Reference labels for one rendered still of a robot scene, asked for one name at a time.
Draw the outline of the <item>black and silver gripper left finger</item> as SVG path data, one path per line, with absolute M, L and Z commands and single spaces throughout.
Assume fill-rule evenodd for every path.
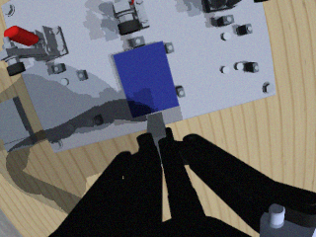
M 118 154 L 48 237 L 146 237 L 147 222 L 162 222 L 163 166 L 155 114 L 136 140 L 138 153 Z

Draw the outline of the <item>blue rectangular block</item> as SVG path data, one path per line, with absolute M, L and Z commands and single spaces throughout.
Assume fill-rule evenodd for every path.
M 162 41 L 113 57 L 132 118 L 179 105 Z

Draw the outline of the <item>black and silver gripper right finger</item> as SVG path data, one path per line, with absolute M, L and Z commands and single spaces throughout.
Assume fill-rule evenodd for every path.
M 316 193 L 276 182 L 196 133 L 174 140 L 162 112 L 155 134 L 175 237 L 215 237 L 185 165 L 260 237 L 316 237 Z

